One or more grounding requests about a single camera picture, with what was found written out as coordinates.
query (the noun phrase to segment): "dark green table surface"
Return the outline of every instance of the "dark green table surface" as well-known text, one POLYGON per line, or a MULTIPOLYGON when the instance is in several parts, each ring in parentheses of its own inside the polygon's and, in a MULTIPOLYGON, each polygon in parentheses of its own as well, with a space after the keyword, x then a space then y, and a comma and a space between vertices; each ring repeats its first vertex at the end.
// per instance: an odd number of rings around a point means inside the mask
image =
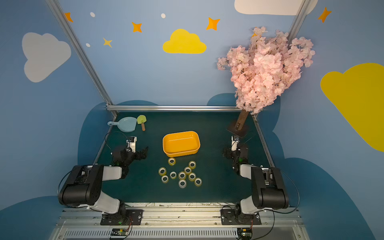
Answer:
MULTIPOLYGON (((117 121, 128 116, 137 118, 140 114, 119 113, 117 121)), ((143 132, 141 126, 137 125, 135 131, 125 134, 137 137, 137 151, 148 146, 148 157, 141 161, 135 160, 129 166, 129 174, 125 179, 103 182, 103 192, 124 202, 239 202, 251 195, 251 181, 236 175, 232 170, 232 161, 222 156, 222 149, 230 146, 232 135, 226 127, 237 119, 238 113, 151 112, 144 115, 147 117, 146 131, 143 132), (184 131, 198 133, 200 150, 193 155, 176 157, 176 164, 170 166, 169 157, 162 149, 162 139, 168 133, 184 131), (166 184, 161 182, 158 174, 160 167, 165 167, 169 176, 172 171, 182 171, 189 161, 196 162, 193 172, 202 179, 200 187, 188 179, 184 189, 179 188, 178 178, 169 179, 166 184)), ((244 140, 253 136, 247 142, 249 162, 257 166, 269 166, 250 116, 246 124, 250 128, 244 140)), ((125 137, 112 132, 108 135, 107 144, 114 149, 125 144, 125 137)), ((98 164, 109 165, 112 161, 110 152, 105 146, 98 164)))

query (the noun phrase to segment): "orange plastic tray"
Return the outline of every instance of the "orange plastic tray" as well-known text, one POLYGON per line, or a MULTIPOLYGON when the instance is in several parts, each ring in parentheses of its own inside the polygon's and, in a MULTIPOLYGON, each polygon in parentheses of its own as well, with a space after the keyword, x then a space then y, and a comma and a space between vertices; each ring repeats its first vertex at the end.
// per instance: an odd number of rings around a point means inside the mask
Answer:
POLYGON ((200 139, 196 132, 176 132, 163 137, 163 151, 168 157, 180 157, 195 154, 200 148, 200 139))

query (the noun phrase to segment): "white cloud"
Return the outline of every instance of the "white cloud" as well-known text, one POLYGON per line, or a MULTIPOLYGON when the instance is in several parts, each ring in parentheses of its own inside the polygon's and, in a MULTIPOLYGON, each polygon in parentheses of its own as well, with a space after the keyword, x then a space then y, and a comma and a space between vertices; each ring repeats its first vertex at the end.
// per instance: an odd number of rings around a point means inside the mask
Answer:
MULTIPOLYGON (((235 0, 235 9, 243 14, 296 15, 302 0, 235 0)), ((317 4, 311 1, 307 14, 317 4)))
POLYGON ((24 65, 24 72, 34 83, 44 80, 71 56, 71 47, 49 33, 25 34, 22 47, 28 59, 24 65))

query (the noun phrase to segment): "toy shovel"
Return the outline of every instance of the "toy shovel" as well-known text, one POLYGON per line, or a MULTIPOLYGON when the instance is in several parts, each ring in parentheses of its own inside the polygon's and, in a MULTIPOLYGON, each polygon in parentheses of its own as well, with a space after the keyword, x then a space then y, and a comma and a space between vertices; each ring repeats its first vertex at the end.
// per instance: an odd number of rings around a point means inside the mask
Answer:
POLYGON ((141 129, 145 131, 144 123, 147 121, 147 118, 144 115, 140 115, 137 117, 137 124, 141 124, 141 129))
POLYGON ((136 118, 126 117, 120 119, 118 122, 109 121, 108 125, 116 125, 123 132, 133 132, 136 128, 136 118))

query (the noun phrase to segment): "tree base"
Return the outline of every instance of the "tree base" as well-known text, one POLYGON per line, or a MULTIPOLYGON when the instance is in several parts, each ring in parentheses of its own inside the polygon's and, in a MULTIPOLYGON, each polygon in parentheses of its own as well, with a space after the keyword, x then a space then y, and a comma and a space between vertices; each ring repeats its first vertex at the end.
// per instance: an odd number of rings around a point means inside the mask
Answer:
POLYGON ((227 130, 234 135, 238 135, 239 137, 243 138, 247 134, 249 126, 244 124, 241 130, 236 130, 236 122, 237 121, 235 120, 232 121, 231 124, 227 127, 227 130))

